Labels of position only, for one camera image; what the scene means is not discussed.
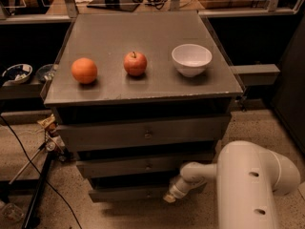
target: cabinet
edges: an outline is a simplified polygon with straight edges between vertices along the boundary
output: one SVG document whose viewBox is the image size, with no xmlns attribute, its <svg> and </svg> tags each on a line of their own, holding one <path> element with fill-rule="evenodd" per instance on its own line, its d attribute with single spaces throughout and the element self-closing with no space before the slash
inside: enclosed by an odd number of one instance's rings
<svg viewBox="0 0 305 229">
<path fill-rule="evenodd" d="M 182 76 L 172 64 L 173 48 L 184 43 L 213 53 L 197 77 Z M 129 51 L 146 54 L 143 76 L 124 71 Z M 83 56 L 98 67 L 91 85 L 71 76 L 71 63 Z M 99 202 L 160 198 L 184 161 L 211 162 L 229 105 L 241 94 L 195 11 L 79 14 L 44 103 Z"/>
</svg>

